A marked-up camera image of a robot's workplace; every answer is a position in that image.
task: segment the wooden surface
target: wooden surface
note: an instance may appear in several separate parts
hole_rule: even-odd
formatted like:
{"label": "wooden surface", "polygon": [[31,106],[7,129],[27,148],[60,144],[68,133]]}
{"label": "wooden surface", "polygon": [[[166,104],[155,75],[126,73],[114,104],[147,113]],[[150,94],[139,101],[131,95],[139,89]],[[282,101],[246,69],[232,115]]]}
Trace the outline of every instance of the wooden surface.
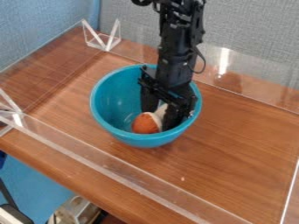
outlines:
{"label": "wooden surface", "polygon": [[[1,76],[1,87],[26,112],[246,220],[279,223],[298,160],[298,115],[198,82],[196,123],[164,147],[131,148],[95,123],[90,92],[110,71],[135,62],[87,49],[80,35],[71,31]],[[234,79],[230,85],[238,86]],[[19,131],[0,146],[124,222],[191,223]]]}

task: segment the transparent plastic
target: transparent plastic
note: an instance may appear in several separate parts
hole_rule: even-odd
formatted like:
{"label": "transparent plastic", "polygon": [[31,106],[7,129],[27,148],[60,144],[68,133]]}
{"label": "transparent plastic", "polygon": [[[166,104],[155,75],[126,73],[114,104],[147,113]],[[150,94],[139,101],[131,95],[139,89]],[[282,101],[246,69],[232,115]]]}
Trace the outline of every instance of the transparent plastic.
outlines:
{"label": "transparent plastic", "polygon": [[[151,28],[127,21],[119,23],[122,41],[110,49],[107,43],[110,39],[114,43],[115,36],[104,38],[100,34],[111,28],[95,31],[104,43],[99,50],[90,43],[100,45],[100,41],[95,42],[95,33],[90,29],[87,32],[83,27],[87,24],[80,21],[43,49],[1,72],[0,102],[10,111],[1,112],[0,121],[195,223],[291,223],[287,221],[296,220],[298,216],[292,212],[298,201],[295,124],[290,124],[290,143],[279,143],[276,131],[258,126],[250,114],[243,123],[252,122],[267,135],[259,130],[252,131],[256,133],[252,136],[242,135],[242,124],[239,135],[232,137],[230,125],[242,123],[240,118],[223,120],[222,126],[216,126],[214,120],[222,117],[211,117],[198,122],[182,139],[154,150],[119,144],[99,127],[90,113],[90,92],[99,79],[120,67],[154,64],[158,60],[155,47],[146,41]],[[136,33],[131,40],[128,26],[135,27]],[[210,45],[202,46],[202,51],[208,66],[204,74],[194,76],[199,87],[206,88],[208,84],[286,109],[294,113],[287,116],[295,121],[298,90],[287,85],[292,82],[283,86],[259,77],[274,74],[279,79],[283,72],[291,71],[290,67]],[[223,117],[228,116],[227,108],[234,108],[231,103],[222,108]],[[216,129],[226,131],[220,135]]]}

